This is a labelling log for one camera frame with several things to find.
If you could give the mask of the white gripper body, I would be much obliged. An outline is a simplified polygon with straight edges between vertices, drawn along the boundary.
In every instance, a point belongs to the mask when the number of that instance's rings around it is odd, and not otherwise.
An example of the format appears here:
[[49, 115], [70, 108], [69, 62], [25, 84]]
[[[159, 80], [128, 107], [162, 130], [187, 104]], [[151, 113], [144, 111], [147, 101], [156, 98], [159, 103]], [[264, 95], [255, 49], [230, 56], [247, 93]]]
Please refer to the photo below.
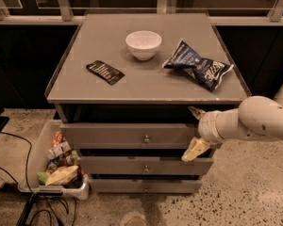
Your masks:
[[210, 144], [220, 144], [225, 141], [217, 129], [217, 118], [220, 114], [221, 112], [218, 110], [206, 112], [198, 123], [199, 135]]

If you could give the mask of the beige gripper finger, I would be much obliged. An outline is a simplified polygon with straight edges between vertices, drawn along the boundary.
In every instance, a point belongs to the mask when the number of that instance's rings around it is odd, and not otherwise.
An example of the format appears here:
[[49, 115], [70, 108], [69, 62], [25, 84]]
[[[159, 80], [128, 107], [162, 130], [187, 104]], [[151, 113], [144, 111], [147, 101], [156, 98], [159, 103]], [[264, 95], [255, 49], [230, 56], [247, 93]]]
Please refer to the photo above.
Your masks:
[[199, 121], [202, 119], [202, 117], [206, 114], [206, 112], [200, 108], [189, 106], [188, 109], [193, 114], [193, 116], [198, 119]]
[[210, 144], [203, 140], [201, 137], [194, 137], [188, 149], [181, 156], [181, 160], [184, 162], [189, 162], [195, 159], [198, 155], [206, 152], [210, 148]]

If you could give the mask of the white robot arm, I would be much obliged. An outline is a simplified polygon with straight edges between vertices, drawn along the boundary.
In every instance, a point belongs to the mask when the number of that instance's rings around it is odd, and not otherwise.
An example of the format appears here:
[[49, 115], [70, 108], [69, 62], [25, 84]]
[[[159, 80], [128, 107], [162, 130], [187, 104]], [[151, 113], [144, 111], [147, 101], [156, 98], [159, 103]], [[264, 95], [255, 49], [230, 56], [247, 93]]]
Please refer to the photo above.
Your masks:
[[264, 96], [249, 96], [235, 108], [204, 111], [189, 107], [198, 119], [196, 132], [181, 160], [191, 162], [211, 146], [231, 139], [241, 141], [283, 141], [283, 106]]

